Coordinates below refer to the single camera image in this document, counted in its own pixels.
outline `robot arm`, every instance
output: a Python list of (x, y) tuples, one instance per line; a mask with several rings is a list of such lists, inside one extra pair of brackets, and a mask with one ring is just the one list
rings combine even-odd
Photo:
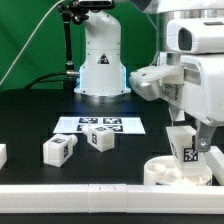
[[(173, 121), (181, 111), (196, 119), (195, 132), (189, 129), (182, 137), (178, 127), (168, 128), (167, 132), (171, 149), (184, 153), (184, 140), (192, 139), (187, 147), (198, 155), (198, 161), (204, 161), (216, 127), (224, 126), (224, 3), (181, 0), (170, 4), (169, 0), (152, 0), (145, 8), (145, 1), (140, 5), (137, 0), (132, 2), (144, 12), (158, 14), (159, 57), (157, 66), (132, 72), (130, 84), (146, 100), (161, 97), (170, 103)], [(189, 166), (188, 162), (185, 169), (183, 161), (182, 156), (178, 157), (183, 174), (189, 175), (189, 167), (197, 173), (193, 163)]]

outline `black cable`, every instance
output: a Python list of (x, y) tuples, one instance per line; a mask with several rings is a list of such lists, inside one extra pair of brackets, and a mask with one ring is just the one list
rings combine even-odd
[(58, 73), (51, 73), (51, 74), (48, 74), (48, 75), (44, 75), (44, 76), (41, 76), (37, 79), (35, 79), (33, 82), (31, 82), (30, 84), (26, 85), (24, 87), (24, 89), (30, 89), (33, 85), (35, 85), (36, 83), (41, 83), (40, 81), (42, 81), (43, 79), (47, 79), (47, 78), (51, 78), (51, 77), (55, 77), (55, 76), (66, 76), (66, 72), (58, 72)]
[(38, 81), (38, 82), (35, 82), (33, 85), (35, 84), (40, 84), (40, 83), (48, 83), (48, 82), (63, 82), (64, 80), (63, 79), (56, 79), (56, 80), (43, 80), (43, 81)]

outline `black tabletop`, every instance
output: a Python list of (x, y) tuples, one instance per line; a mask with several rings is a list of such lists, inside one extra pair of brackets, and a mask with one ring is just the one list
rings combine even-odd
[[(115, 148), (99, 152), (76, 134), (73, 155), (61, 168), (43, 163), (42, 145), (53, 134), (61, 116), (140, 117), (145, 135), (116, 134)], [(77, 100), (62, 90), (9, 90), (0, 94), (0, 143), (6, 144), (7, 163), (0, 184), (143, 184), (143, 167), (149, 159), (170, 155), (166, 126), (171, 121), (163, 100), (147, 102), (132, 95), (125, 101), (96, 104)], [(214, 142), (223, 146), (223, 129)], [(175, 214), (11, 214), (0, 223), (210, 223), (222, 216)]]

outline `green backdrop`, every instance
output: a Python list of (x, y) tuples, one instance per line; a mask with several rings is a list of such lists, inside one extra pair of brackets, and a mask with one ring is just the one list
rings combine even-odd
[[(1, 0), (0, 79), (8, 71), (39, 21), (56, 2)], [(129, 76), (130, 72), (152, 61), (156, 51), (156, 33), (146, 15), (131, 3), (117, 3), (108, 13), (121, 24), (121, 61)], [(73, 60), (77, 69), (85, 60), (84, 28), (84, 24), (77, 26), (71, 23)], [(0, 91), (23, 88), (38, 77), (61, 71), (65, 71), (64, 30), (61, 15), (55, 8), (0, 86)], [(62, 82), (38, 84), (33, 88), (62, 88)]]

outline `black panel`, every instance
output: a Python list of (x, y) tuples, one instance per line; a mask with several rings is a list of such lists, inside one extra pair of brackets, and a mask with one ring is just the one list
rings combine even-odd
[(180, 50), (190, 51), (192, 48), (192, 35), (191, 32), (182, 28), (178, 34), (178, 44)]

